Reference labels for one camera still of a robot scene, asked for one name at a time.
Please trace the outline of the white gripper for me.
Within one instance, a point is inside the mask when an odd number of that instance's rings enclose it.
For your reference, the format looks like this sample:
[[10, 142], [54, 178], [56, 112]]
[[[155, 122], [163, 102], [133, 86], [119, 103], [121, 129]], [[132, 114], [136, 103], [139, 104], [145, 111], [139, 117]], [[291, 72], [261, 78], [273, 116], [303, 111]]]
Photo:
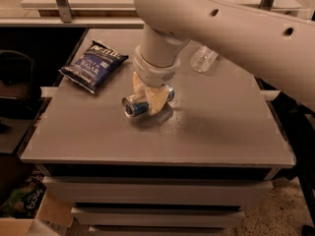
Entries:
[[168, 85], [175, 77], [180, 65], [178, 58], [173, 65], [161, 68], [147, 62], [141, 55], [140, 47], [135, 49], [133, 60], [133, 90], [137, 99], [146, 97], [149, 104], [149, 114], [159, 113], [166, 104], [169, 88]]

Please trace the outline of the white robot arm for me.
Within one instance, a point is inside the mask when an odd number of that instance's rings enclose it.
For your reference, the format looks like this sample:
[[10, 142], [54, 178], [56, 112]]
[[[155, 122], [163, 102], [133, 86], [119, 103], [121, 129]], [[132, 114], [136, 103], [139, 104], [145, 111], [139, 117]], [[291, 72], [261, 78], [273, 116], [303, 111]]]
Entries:
[[315, 22], [222, 0], [134, 0], [145, 27], [135, 71], [171, 82], [178, 53], [197, 41], [315, 111]]

